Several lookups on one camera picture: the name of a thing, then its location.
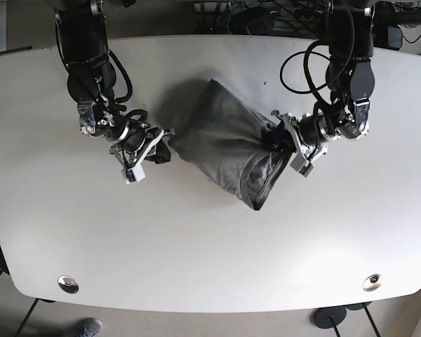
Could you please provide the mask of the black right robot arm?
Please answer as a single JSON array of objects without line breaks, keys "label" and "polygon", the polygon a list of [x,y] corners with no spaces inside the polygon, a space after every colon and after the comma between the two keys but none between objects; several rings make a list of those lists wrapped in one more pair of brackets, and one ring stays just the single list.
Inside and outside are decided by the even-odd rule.
[{"label": "black right robot arm", "polygon": [[165,164],[171,153],[163,141],[171,129],[151,125],[147,111],[128,111],[133,94],[127,71],[109,49],[102,1],[52,1],[55,37],[68,73],[67,90],[77,103],[81,132],[110,142],[127,183],[145,178],[143,161]]}]

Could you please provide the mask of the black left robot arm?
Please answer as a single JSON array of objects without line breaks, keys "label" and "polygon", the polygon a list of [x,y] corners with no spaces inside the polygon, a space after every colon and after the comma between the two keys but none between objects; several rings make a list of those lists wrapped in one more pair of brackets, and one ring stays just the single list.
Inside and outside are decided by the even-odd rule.
[{"label": "black left robot arm", "polygon": [[[327,1],[324,37],[302,52],[307,95],[316,102],[303,117],[278,114],[280,125],[293,141],[296,156],[291,166],[308,176],[314,162],[326,154],[327,144],[341,137],[351,140],[369,132],[370,97],[375,88],[371,67],[375,1]],[[315,48],[328,46],[326,81],[313,82],[309,59]]]}]

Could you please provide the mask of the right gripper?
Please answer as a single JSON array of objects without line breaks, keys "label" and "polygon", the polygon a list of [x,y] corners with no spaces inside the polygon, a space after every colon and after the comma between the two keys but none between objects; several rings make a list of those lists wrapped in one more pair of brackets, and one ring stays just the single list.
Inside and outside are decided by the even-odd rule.
[{"label": "right gripper", "polygon": [[165,140],[174,135],[175,130],[150,124],[147,111],[112,114],[108,107],[95,103],[79,103],[77,109],[81,132],[108,141],[111,144],[109,153],[123,166],[122,173],[135,174],[145,160],[155,164],[171,160]]}]

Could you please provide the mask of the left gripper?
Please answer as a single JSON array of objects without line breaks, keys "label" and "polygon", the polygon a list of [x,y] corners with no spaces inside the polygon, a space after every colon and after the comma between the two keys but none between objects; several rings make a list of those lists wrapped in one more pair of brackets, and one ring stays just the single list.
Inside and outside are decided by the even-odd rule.
[{"label": "left gripper", "polygon": [[294,149],[295,156],[305,157],[314,165],[319,157],[328,152],[328,143],[346,138],[358,140],[369,132],[369,99],[354,101],[349,109],[334,114],[324,113],[320,103],[315,103],[313,112],[302,117],[272,111],[279,119],[277,127],[282,132],[283,144]]}]

